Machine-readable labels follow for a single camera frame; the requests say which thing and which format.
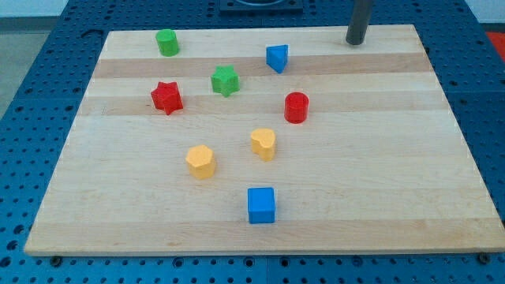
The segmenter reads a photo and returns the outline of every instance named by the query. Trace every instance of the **green block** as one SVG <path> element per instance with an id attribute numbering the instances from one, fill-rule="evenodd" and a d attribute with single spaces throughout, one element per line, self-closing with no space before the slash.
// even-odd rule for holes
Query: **green block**
<path id="1" fill-rule="evenodd" d="M 177 36 L 171 29 L 163 29 L 156 33 L 159 52 L 163 56 L 174 56 L 179 52 Z"/>
<path id="2" fill-rule="evenodd" d="M 232 92 L 240 90 L 238 74 L 232 65 L 215 67 L 211 82 L 212 91 L 223 94 L 225 98 L 229 97 Z"/>

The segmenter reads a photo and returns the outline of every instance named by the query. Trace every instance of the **yellow heart block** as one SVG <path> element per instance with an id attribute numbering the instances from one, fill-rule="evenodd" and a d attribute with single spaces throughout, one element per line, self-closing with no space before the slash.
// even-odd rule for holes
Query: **yellow heart block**
<path id="1" fill-rule="evenodd" d="M 186 163 L 189 172 L 195 178 L 205 179 L 214 175 L 216 166 L 214 152 L 205 145 L 190 148 L 186 156 Z"/>
<path id="2" fill-rule="evenodd" d="M 251 132 L 251 150 L 265 161 L 275 156 L 275 132 L 272 129 L 256 129 Z"/>

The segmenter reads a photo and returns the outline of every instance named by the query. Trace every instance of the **blue block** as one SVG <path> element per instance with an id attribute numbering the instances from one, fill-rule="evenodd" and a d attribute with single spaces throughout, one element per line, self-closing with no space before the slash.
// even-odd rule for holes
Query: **blue block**
<path id="1" fill-rule="evenodd" d="M 275 222 L 275 197 L 273 188 L 247 190 L 247 211 L 251 224 Z"/>
<path id="2" fill-rule="evenodd" d="M 286 68 L 287 50 L 287 44 L 267 47 L 267 64 L 279 74 Z"/>

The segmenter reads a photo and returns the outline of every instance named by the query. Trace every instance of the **gray post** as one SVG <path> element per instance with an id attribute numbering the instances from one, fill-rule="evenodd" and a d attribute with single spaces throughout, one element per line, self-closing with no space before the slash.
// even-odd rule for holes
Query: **gray post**
<path id="1" fill-rule="evenodd" d="M 365 40 L 366 28 L 372 16 L 373 0 L 354 0 L 353 16 L 350 18 L 346 41 L 360 45 Z"/>

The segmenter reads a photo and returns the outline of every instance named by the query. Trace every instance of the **perforated metal surface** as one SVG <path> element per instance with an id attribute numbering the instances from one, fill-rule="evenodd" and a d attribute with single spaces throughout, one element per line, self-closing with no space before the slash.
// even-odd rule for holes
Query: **perforated metal surface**
<path id="1" fill-rule="evenodd" d="M 26 256 L 22 248 L 28 231 L 108 31 L 346 25 L 352 10 L 350 0 L 306 0 L 301 14 L 245 12 L 220 16 L 217 5 L 217 1 L 204 0 L 69 1 L 0 121 L 0 283 L 505 282 L 503 253 L 177 260 L 65 258 L 59 267 L 51 266 L 51 259 Z M 500 216 L 505 219 L 503 63 L 469 8 L 463 0 L 376 0 L 371 22 L 415 24 Z"/>

